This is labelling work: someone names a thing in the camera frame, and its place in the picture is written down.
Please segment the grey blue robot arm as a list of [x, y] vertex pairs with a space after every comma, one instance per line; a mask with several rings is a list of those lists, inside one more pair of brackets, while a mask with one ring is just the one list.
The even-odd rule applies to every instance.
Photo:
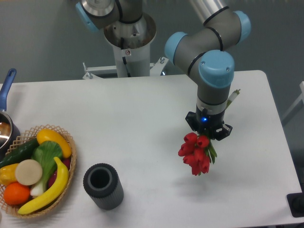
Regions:
[[[186, 121], [197, 133], [213, 140], [228, 137], [232, 127], [224, 123], [235, 63], [227, 49], [248, 37], [251, 22], [241, 11], [231, 11], [221, 0], [193, 0], [191, 5], [203, 29], [188, 35], [171, 35], [166, 57], [197, 84], [196, 111]], [[104, 32], [113, 47], [117, 75], [150, 75], [150, 44], [156, 35], [154, 20], [143, 12], [140, 0], [81, 0], [76, 10], [91, 31]]]

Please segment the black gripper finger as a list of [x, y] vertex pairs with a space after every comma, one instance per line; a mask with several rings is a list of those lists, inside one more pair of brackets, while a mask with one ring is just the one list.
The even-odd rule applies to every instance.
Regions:
[[228, 124], [223, 124], [220, 128], [212, 132], [212, 139], [221, 141], [230, 136], [233, 127]]
[[188, 112], [185, 120], [193, 131], [197, 131], [199, 129], [199, 122], [197, 121], [196, 113]]

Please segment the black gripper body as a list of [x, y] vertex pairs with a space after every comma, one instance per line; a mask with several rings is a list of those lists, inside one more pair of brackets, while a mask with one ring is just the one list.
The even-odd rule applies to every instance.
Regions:
[[203, 133], [205, 130], [215, 131], [222, 127], [225, 111], [219, 114], [210, 115], [205, 111], [201, 111], [196, 107], [196, 126], [195, 130], [198, 133]]

